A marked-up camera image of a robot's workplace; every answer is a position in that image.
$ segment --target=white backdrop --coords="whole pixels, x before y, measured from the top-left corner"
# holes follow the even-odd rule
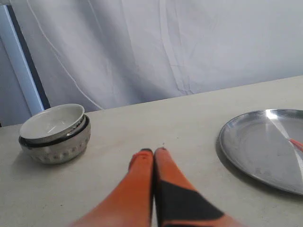
[[[300,0],[11,0],[51,106],[87,111],[303,74]]]

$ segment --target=table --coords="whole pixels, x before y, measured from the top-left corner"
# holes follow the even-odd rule
[[[301,226],[303,197],[240,173],[222,157],[216,139],[244,112],[303,109],[302,85],[299,76],[87,113],[92,134],[86,152],[59,166],[39,165],[21,152],[20,125],[0,128],[0,226],[67,225],[115,188],[133,153],[161,146],[209,201],[242,223]]]

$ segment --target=stacked bowls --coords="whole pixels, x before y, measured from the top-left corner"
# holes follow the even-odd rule
[[[33,160],[60,164],[85,151],[90,139],[89,117],[81,105],[59,105],[28,119],[19,134],[22,150]]]

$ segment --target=round metal plate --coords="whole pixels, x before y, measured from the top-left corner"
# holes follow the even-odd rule
[[[281,190],[303,195],[303,111],[262,110],[242,114],[220,131],[223,153],[241,171]]]

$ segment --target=orange object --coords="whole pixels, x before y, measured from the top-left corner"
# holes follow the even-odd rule
[[[153,153],[142,149],[120,184],[71,227],[149,227],[152,217]]]
[[[300,151],[303,152],[303,144],[294,140],[294,139],[289,139]]]
[[[242,227],[203,198],[165,148],[155,152],[156,208],[159,227]]]

